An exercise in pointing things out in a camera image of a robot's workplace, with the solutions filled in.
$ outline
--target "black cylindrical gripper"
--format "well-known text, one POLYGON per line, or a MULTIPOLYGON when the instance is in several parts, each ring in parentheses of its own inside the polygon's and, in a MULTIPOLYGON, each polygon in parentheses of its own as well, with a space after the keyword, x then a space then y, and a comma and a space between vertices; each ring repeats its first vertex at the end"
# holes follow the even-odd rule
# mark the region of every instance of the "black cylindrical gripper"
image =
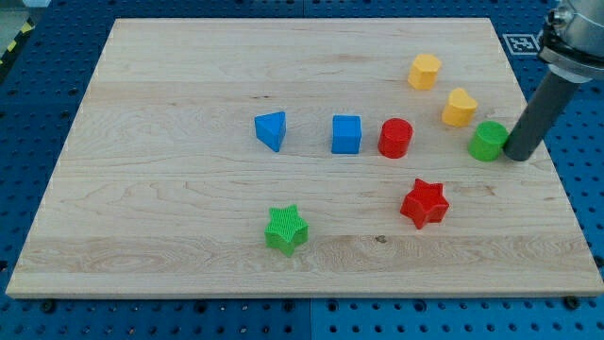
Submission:
POLYGON ((503 146, 506 156, 526 161, 578 88, 579 84, 548 71, 503 146))

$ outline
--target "blue block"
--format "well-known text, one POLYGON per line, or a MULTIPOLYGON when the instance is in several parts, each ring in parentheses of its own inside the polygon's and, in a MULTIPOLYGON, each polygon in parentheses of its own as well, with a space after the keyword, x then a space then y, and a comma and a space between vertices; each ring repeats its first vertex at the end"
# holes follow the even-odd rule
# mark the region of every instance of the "blue block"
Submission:
POLYGON ((334 115, 331 152, 334 154, 358 154, 361 146, 361 118, 359 116, 334 115))
POLYGON ((254 123, 256 125, 256 137, 273 151, 279 152, 285 137, 285 112, 256 116, 254 123))

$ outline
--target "star-shaped block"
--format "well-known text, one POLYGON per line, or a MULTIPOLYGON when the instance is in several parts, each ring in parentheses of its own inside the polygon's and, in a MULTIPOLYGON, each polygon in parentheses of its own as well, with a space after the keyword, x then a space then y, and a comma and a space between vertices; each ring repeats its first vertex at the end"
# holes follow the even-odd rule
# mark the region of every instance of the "star-shaped block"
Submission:
POLYGON ((271 222, 264 230, 266 246, 281 250, 287 257, 294 249, 309 240, 309 225, 298 216, 298 209, 291 205, 285 209, 270 208, 271 222))
POLYGON ((442 183, 426 183, 416 178, 413 190, 403 200, 400 213, 412 219, 419 230, 427 223, 441 222, 449 208, 443 189, 442 183))

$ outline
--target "wood grain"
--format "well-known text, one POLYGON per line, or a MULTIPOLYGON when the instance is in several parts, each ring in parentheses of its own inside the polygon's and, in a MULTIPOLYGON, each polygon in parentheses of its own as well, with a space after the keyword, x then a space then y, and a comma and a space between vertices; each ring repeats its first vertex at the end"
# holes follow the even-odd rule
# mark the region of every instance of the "wood grain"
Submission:
POLYGON ((541 146, 472 159, 474 127, 526 105, 486 19, 117 20, 8 286, 14 298, 592 296, 602 279, 541 146), (432 91, 412 59, 444 64, 432 91), (468 128, 446 96, 479 102, 468 128), (281 152, 253 117, 287 112, 281 152), (361 116, 357 156, 330 153, 334 113, 361 116), (378 154, 381 124, 415 132, 378 154), (451 208, 417 231, 415 178, 451 208), (264 246, 268 208, 297 204, 310 240, 264 246))

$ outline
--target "plastic block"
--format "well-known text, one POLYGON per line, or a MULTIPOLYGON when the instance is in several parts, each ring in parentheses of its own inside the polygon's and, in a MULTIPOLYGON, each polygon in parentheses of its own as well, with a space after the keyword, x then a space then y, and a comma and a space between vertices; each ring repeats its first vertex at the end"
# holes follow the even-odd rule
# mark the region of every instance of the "plastic block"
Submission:
POLYGON ((381 127, 377 149, 391 159, 398 159, 407 154, 413 136, 413 127, 400 118, 387 120, 381 127))
POLYGON ((416 178, 413 190, 403 200, 400 213, 412 219, 419 230, 427 223, 441 222, 449 209, 443 189, 442 183, 430 184, 416 178))
POLYGON ((449 94, 443 110, 443 123, 453 127, 467 127, 472 122, 477 107, 476 99, 465 89, 457 88, 449 94))
POLYGON ((430 54, 418 55, 413 61, 407 80, 415 90, 430 90, 436 83, 441 65, 441 61, 430 54))
POLYGON ((256 116, 254 123, 256 125, 256 137, 273 151, 279 152, 285 137, 285 112, 256 116))
POLYGON ((503 144, 508 140, 508 131, 497 122, 485 121, 478 124, 468 145, 468 152, 479 161, 491 162, 501 154, 503 144))
POLYGON ((309 240, 309 225, 298 216, 298 209, 291 205, 285 209, 270 208, 271 222, 264 230, 266 246, 281 250, 287 257, 294 249, 309 240))
POLYGON ((332 124, 331 152, 334 154, 358 154, 361 147, 361 118, 334 115, 332 124))

